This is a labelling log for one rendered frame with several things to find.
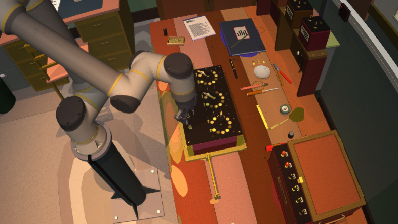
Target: dark red battery box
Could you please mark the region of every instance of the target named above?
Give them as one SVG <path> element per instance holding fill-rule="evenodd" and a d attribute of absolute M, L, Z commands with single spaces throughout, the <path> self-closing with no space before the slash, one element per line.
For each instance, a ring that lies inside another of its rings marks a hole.
<path fill-rule="evenodd" d="M 307 51 L 326 47 L 330 28 L 321 16 L 306 17 L 301 20 L 299 40 Z"/>

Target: white bowl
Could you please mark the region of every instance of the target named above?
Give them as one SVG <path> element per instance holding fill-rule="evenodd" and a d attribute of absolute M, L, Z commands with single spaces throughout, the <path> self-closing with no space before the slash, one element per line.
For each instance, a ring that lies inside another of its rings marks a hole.
<path fill-rule="evenodd" d="M 259 65 L 259 66 L 257 66 L 254 69 L 254 74 L 257 77 L 259 77 L 261 79 L 264 79 L 264 78 L 268 78 L 269 77 L 269 75 L 271 74 L 271 71 L 269 70 L 268 67 L 266 67 L 264 65 Z"/>

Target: metal base plate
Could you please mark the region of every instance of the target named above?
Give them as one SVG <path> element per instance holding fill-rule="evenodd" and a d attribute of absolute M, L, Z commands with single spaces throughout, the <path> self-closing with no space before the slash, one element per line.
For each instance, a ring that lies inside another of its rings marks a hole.
<path fill-rule="evenodd" d="M 143 186 L 157 190 L 161 189 L 159 185 L 159 177 L 157 175 L 157 168 L 137 170 L 134 173 Z M 123 199 L 112 199 L 111 207 L 113 223 L 137 220 L 133 207 L 124 202 Z M 147 194 L 144 203 L 137 206 L 137 209 L 139 220 L 165 216 L 161 192 Z"/>

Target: dark blue folder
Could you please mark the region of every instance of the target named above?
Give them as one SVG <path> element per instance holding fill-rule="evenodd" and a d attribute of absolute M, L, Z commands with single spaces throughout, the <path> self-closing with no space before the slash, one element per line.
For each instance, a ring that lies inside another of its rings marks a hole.
<path fill-rule="evenodd" d="M 102 8 L 102 0 L 61 0 L 58 14 L 62 19 Z"/>
<path fill-rule="evenodd" d="M 219 24 L 230 56 L 265 51 L 263 41 L 261 40 L 260 34 L 258 33 L 252 19 L 225 21 L 220 22 Z M 239 38 L 246 34 L 249 35 L 249 38 L 241 40 L 231 49 L 231 47 L 239 41 Z"/>

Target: dark green bin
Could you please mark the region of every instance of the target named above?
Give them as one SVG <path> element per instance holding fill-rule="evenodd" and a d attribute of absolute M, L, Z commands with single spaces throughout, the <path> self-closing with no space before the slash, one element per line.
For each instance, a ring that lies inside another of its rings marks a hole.
<path fill-rule="evenodd" d="M 15 105 L 15 96 L 6 83 L 0 78 L 0 114 L 6 114 Z"/>

